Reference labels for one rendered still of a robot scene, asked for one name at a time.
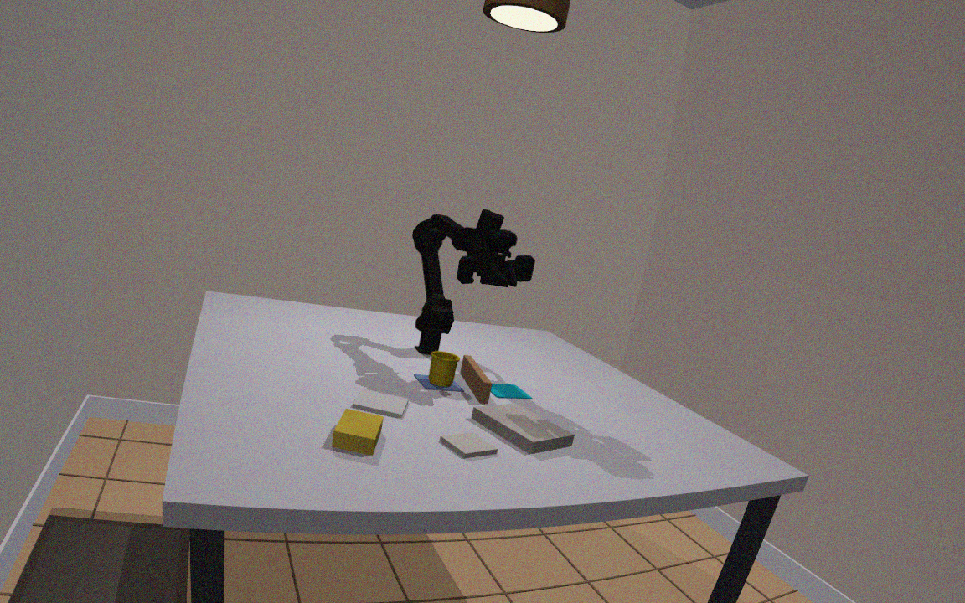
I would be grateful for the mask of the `yellow translucent cup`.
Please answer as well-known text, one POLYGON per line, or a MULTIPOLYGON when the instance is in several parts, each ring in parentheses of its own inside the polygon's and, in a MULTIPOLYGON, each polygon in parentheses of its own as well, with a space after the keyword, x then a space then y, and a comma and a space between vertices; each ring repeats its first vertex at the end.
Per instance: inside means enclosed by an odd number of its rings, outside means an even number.
POLYGON ((459 360, 460 358, 452 353, 432 352, 430 382, 443 387, 451 386, 459 360))

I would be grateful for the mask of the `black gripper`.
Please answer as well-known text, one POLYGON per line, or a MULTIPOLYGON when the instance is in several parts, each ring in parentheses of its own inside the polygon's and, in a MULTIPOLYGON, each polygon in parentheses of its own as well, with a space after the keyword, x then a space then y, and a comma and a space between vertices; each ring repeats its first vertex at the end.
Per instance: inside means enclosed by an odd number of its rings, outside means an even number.
POLYGON ((472 273, 480 276, 480 285, 517 286, 517 281, 529 281, 534 271, 534 257, 518 255, 514 260, 507 260, 506 255, 485 255, 486 245, 479 247, 473 256, 463 256, 459 260, 458 280, 461 285, 471 285, 474 282, 472 273), (476 265, 475 265, 476 263, 476 265))

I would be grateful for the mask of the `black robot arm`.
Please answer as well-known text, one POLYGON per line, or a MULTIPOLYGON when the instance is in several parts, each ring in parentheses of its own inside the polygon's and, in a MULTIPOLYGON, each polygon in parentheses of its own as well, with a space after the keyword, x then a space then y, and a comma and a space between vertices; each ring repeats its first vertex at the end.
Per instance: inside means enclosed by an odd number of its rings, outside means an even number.
POLYGON ((453 324, 452 301, 443 295, 439 264, 439 248, 444 238, 452 238, 453 247, 466 251, 467 256, 475 255, 479 247, 486 245, 485 255, 502 253, 512 257, 509 248, 516 245, 518 237, 512 230, 499 230, 503 222, 501 214, 483 209, 476 229, 463 228, 443 214, 433 214, 414 228, 412 237, 422 255, 426 289, 426 302, 416 319, 417 331, 421 332, 419 347, 415 347, 419 353, 439 352, 441 334, 449 333, 453 324))

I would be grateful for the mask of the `tan wooden flat bar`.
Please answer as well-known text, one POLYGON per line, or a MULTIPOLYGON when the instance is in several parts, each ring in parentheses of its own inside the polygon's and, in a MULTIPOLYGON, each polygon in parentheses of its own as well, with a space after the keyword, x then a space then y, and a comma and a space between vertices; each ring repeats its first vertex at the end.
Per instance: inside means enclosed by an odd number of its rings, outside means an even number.
POLYGON ((460 374, 464 380, 466 380, 468 387, 470 387, 477 401, 487 404, 491 389, 493 388, 493 382, 488 379, 487 375, 479 368, 471 356, 463 356, 460 374))

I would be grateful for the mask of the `yellow block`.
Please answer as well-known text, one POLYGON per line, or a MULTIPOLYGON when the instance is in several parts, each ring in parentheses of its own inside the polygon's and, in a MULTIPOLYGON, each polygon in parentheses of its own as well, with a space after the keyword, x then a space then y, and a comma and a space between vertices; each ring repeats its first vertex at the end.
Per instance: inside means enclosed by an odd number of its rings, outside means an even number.
POLYGON ((334 429, 332 446, 372 456, 379 441, 384 417, 367 415, 359 410, 344 411, 334 429))

